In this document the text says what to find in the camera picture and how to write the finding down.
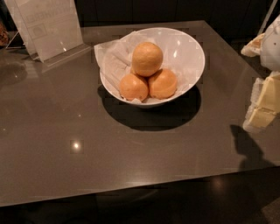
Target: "orange fruit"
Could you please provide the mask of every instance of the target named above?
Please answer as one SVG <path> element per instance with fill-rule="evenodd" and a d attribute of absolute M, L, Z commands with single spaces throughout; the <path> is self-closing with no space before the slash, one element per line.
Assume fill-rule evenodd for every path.
<path fill-rule="evenodd" d="M 136 46 L 132 53 L 132 69 L 143 77 L 153 75 L 162 65 L 164 54 L 151 42 L 143 42 Z"/>
<path fill-rule="evenodd" d="M 122 77 L 119 90 L 121 96 L 128 101 L 138 99 L 142 102 L 149 94 L 146 79 L 133 73 L 126 74 Z"/>
<path fill-rule="evenodd" d="M 170 69 L 160 69 L 148 79 L 150 97 L 166 99 L 176 92 L 177 77 Z"/>

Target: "orange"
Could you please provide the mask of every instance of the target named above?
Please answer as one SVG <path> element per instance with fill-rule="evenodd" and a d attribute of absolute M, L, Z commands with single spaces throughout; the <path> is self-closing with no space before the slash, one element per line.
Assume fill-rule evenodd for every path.
<path fill-rule="evenodd" d="M 128 101 L 143 101 L 149 94 L 148 83 L 144 77 L 129 73 L 122 77 L 119 84 L 120 94 Z"/>
<path fill-rule="evenodd" d="M 148 79 L 150 97 L 166 99 L 176 92 L 177 77 L 170 69 L 160 69 Z"/>
<path fill-rule="evenodd" d="M 153 75 L 162 65 L 164 54 L 151 42 L 143 42 L 136 46 L 132 53 L 132 69 L 143 77 Z"/>

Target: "dark countertop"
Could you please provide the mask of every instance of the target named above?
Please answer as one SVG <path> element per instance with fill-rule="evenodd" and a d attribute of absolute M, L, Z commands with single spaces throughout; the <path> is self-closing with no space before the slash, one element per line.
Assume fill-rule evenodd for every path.
<path fill-rule="evenodd" d="M 0 51 L 0 205 L 101 193 L 280 164 L 279 120 L 251 135 L 244 121 L 259 74 L 203 21 L 82 30 L 91 46 L 142 28 L 194 36 L 206 54 L 197 85 L 144 110 L 113 99 L 94 51 L 46 67 Z M 80 151 L 74 144 L 83 145 Z"/>

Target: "countertop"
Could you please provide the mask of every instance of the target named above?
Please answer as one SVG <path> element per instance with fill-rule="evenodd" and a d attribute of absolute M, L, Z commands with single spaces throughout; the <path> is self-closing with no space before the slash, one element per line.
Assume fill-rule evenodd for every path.
<path fill-rule="evenodd" d="M 279 119 L 260 134 L 241 128 L 260 75 L 206 22 L 82 33 L 93 47 L 148 27 L 186 32 L 206 55 L 195 87 L 152 109 L 106 92 L 93 49 L 49 67 L 26 50 L 0 50 L 2 207 L 280 165 Z"/>

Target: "dark background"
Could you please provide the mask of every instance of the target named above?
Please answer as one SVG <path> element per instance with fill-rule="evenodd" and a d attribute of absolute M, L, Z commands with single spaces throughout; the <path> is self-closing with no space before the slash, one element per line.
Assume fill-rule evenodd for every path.
<path fill-rule="evenodd" d="M 74 0 L 80 26 L 146 24 L 205 20 L 227 42 L 252 39 L 259 31 L 272 0 Z M 278 2 L 268 25 L 280 12 Z M 15 31 L 4 0 L 0 18 Z"/>

